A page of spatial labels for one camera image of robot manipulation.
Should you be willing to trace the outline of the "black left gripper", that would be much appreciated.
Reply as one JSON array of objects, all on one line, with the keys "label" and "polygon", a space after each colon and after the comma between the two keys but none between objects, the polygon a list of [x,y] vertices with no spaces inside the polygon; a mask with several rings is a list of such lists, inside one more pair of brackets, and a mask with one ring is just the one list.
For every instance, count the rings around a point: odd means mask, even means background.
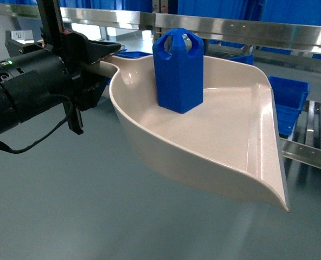
[{"label": "black left gripper", "polygon": [[59,33],[58,43],[22,44],[6,31],[5,46],[12,66],[19,74],[29,75],[29,90],[39,83],[51,95],[70,98],[64,104],[69,129],[82,134],[81,112],[95,107],[107,84],[107,77],[89,72],[87,66],[118,52],[121,44],[91,41],[74,31]]}]

